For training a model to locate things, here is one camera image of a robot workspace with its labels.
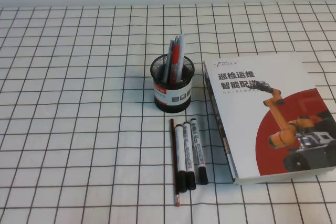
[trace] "robotic arm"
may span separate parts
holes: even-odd
[[[287,122],[278,109],[278,105],[285,102],[281,97],[281,91],[271,88],[265,82],[256,81],[250,89],[258,89],[272,94],[272,98],[264,101],[264,105],[269,107],[274,119],[278,123],[281,131],[268,137],[268,142],[273,148],[282,148],[293,145],[296,141],[296,133],[300,130],[307,132],[314,131],[314,123],[309,116],[300,116],[297,120]]]

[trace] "black mesh pencil holder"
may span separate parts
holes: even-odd
[[[151,65],[151,75],[154,79],[154,102],[156,106],[167,113],[179,113],[185,110],[191,101],[191,79],[195,67],[192,61],[184,57],[181,82],[169,84],[162,82],[167,55],[156,58]]]

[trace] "grid pattern tablecloth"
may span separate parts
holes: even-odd
[[[336,173],[230,184],[202,61],[296,50],[336,113],[336,2],[0,8],[0,223],[336,223]],[[153,103],[186,34],[192,102]],[[210,183],[173,204],[169,119],[197,118]]]

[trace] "book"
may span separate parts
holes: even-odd
[[[204,64],[233,183],[285,180],[335,168],[335,120],[295,53]]]

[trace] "marker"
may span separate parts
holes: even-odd
[[[193,145],[191,137],[190,124],[185,122],[183,124],[183,136],[184,136],[184,152],[187,171],[187,186],[189,190],[196,189],[194,159],[193,159]]]
[[[202,144],[201,144],[201,136],[200,136],[200,131],[198,129],[197,120],[195,118],[192,118],[190,120],[190,123],[191,123],[191,130],[193,133],[193,141],[194,141],[194,147],[195,147],[195,152],[196,152],[196,157],[197,157],[198,175],[200,177],[199,183],[201,185],[207,185],[209,181],[208,181],[208,176],[206,174],[204,155],[203,155]]]
[[[183,127],[178,124],[175,127],[176,135],[176,153],[177,153],[177,188],[178,192],[185,193],[187,191],[187,172],[185,171],[185,156],[184,156],[184,139]]]

